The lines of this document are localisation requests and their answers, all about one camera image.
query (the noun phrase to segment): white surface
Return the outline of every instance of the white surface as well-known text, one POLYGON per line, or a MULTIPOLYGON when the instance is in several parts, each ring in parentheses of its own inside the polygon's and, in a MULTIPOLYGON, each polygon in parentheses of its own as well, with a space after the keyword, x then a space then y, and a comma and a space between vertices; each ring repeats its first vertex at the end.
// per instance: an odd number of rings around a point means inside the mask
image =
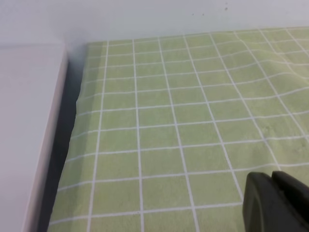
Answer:
POLYGON ((29 231, 66 69, 63 45, 0 49, 0 231, 29 231))
POLYGON ((81 72, 90 41, 309 26, 308 11, 308 0, 0 0, 0 46, 64 41, 81 72))

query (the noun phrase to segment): green fabric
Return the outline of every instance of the green fabric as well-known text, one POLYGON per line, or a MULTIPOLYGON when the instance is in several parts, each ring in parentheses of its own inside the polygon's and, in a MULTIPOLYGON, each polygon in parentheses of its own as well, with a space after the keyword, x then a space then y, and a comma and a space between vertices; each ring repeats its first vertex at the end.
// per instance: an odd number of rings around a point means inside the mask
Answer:
POLYGON ((309 28, 91 43, 49 232, 244 231, 249 172, 309 184, 308 80, 309 28))

